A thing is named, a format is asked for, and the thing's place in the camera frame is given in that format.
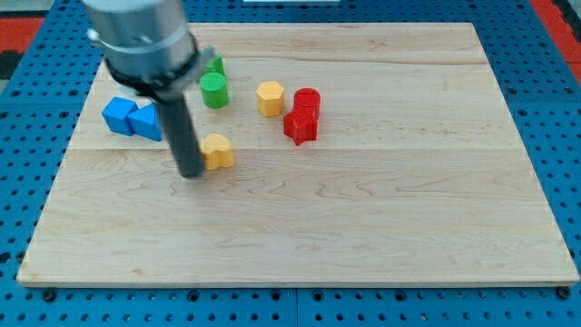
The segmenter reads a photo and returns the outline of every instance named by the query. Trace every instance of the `wooden board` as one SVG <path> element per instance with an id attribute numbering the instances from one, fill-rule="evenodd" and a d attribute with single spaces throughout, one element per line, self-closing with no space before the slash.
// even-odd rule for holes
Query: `wooden board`
<path id="1" fill-rule="evenodd" d="M 195 25 L 231 104 L 187 97 L 236 164 L 184 180 L 166 142 L 108 132 L 94 81 L 22 264 L 25 286 L 479 287 L 579 276 L 470 24 Z M 322 94 L 316 142 L 259 82 Z"/>

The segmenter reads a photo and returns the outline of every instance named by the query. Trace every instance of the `plastic block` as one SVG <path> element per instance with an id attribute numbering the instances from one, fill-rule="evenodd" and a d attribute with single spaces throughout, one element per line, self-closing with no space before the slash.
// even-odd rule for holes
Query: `plastic block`
<path id="1" fill-rule="evenodd" d="M 294 140 L 296 145 L 317 139 L 319 122 L 309 112 L 292 111 L 284 115 L 284 134 Z"/>
<path id="2" fill-rule="evenodd" d="M 222 108 L 230 101 L 226 77 L 222 74 L 205 74 L 200 79 L 200 88 L 202 89 L 203 102 L 210 108 Z"/>
<path id="3" fill-rule="evenodd" d="M 256 89 L 258 110 L 266 117 L 282 114 L 284 110 L 284 87 L 276 81 L 263 82 Z"/>
<path id="4" fill-rule="evenodd" d="M 232 144 L 221 134 L 212 133 L 202 141 L 202 155 L 207 170 L 234 165 Z"/>
<path id="5" fill-rule="evenodd" d="M 292 111 L 301 110 L 310 112 L 315 119 L 319 119 L 320 94 L 312 88 L 301 88 L 294 94 Z"/>
<path id="6" fill-rule="evenodd" d="M 218 73 L 226 76 L 224 72 L 224 62 L 222 61 L 222 57 L 216 55 L 208 64 L 206 64 L 206 74 L 208 73 Z"/>
<path id="7" fill-rule="evenodd" d="M 129 122 L 136 134 L 158 142 L 162 140 L 162 127 L 153 104 L 130 113 Z"/>
<path id="8" fill-rule="evenodd" d="M 135 101 L 115 96 L 102 111 L 103 118 L 112 132 L 131 136 L 134 131 L 128 115 L 137 110 Z"/>

